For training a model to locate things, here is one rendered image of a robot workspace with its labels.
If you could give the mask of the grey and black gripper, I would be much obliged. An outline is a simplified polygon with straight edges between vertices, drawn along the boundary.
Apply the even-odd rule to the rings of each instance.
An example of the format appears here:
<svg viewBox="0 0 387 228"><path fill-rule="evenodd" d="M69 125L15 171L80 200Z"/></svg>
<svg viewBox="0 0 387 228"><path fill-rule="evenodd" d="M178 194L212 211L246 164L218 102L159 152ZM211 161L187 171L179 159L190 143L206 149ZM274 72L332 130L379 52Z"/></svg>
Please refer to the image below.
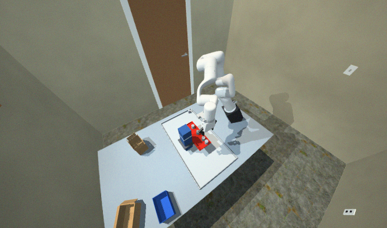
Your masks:
<svg viewBox="0 0 387 228"><path fill-rule="evenodd" d="M209 130L214 129L213 127L215 127L216 122L217 122L217 120L214 120L213 123L202 122L201 129L199 130L199 133L201 133L204 136L205 132L208 132Z"/></svg>

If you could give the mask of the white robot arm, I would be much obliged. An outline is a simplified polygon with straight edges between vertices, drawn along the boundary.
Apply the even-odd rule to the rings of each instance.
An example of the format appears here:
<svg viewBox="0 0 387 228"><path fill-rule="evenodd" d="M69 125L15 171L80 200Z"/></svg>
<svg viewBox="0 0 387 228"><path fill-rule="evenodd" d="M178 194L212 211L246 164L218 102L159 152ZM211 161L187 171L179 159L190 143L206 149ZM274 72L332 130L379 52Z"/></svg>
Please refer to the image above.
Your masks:
<svg viewBox="0 0 387 228"><path fill-rule="evenodd" d="M197 89L197 104L204 106L204 111L196 115L198 119L203 118L203 122L212 123L215 119L216 108L221 100L224 110L231 113L236 109L237 101L232 101L231 98L235 96L235 83L232 74L224 74L225 56L222 51L203 55L197 61L197 70L204 72L204 80ZM215 90L216 95L201 94L203 87L216 83L218 87Z"/></svg>

